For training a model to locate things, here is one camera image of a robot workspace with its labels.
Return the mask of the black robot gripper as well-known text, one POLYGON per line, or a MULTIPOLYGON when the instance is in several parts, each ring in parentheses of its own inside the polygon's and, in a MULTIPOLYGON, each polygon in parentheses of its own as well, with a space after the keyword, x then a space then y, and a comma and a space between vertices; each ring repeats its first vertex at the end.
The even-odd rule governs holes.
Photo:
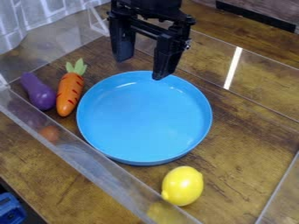
POLYGON ((108 29, 115 60, 123 62, 134 57, 136 32, 156 39, 154 49, 152 78, 159 81, 174 73, 183 52, 191 47, 191 26, 195 18, 183 13, 183 0, 111 0, 108 29), (146 22, 171 21, 166 30, 146 22))

